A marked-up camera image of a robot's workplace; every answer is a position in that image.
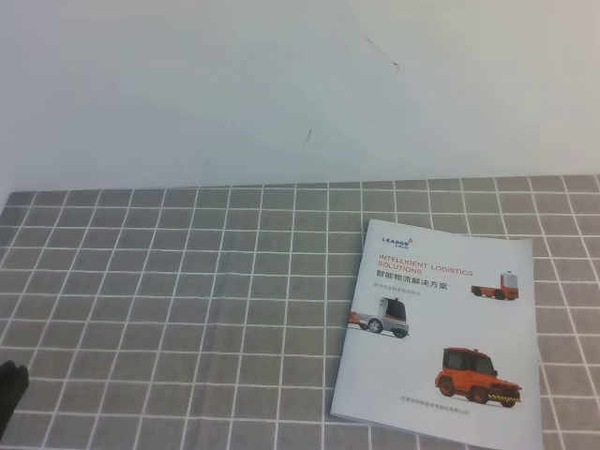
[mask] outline gray grid mat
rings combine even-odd
[[[327,413],[371,218],[534,238],[546,449],[600,448],[591,175],[14,193],[0,448],[465,448]]]

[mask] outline brochure cover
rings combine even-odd
[[[371,220],[331,414],[541,450],[532,245]]]

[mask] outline vehicle windshield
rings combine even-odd
[[[472,364],[472,370],[475,370],[476,372],[485,373],[487,375],[494,374],[494,366],[491,364],[491,359],[489,358],[476,356],[472,360]]]
[[[446,355],[446,361],[445,361],[444,365],[447,368],[454,368],[456,370],[465,370],[467,368],[467,360],[464,358],[463,353],[448,352]]]
[[[388,298],[385,315],[394,317],[395,319],[399,319],[401,321],[406,321],[406,309],[404,308],[404,304],[399,300]]]
[[[515,274],[503,274],[504,275],[504,286],[506,288],[516,288],[517,276]]]

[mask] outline orange vehicle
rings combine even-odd
[[[520,386],[498,378],[489,356],[477,349],[444,349],[435,387],[446,397],[457,394],[482,405],[491,400],[512,408],[521,401]]]
[[[498,300],[515,300],[518,298],[518,281],[517,276],[512,272],[506,272],[500,275],[499,288],[484,288],[483,286],[471,286],[471,292],[481,297],[494,297]]]

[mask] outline white wall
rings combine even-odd
[[[0,180],[599,172],[597,3],[5,0]]]

